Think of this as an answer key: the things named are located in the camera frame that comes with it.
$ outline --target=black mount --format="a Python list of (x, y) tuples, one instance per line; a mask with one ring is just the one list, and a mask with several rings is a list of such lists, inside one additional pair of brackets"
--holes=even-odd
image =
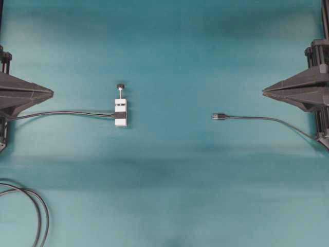
[(325, 39), (313, 40), (305, 50), (308, 69), (280, 81), (263, 92), (264, 96), (315, 113), (316, 140), (329, 150), (329, 0), (322, 0)]

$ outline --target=teal surface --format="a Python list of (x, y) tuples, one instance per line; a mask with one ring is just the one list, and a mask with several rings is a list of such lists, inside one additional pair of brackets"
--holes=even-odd
[[(46, 198), (46, 246), (325, 246), (327, 152), (272, 116), (313, 117), (262, 96), (307, 68), (320, 0), (5, 1), (11, 74), (55, 91), (24, 114), (114, 110), (129, 127), (48, 116), (11, 126), (0, 178)], [(32, 205), (0, 198), (0, 245), (31, 246)]]

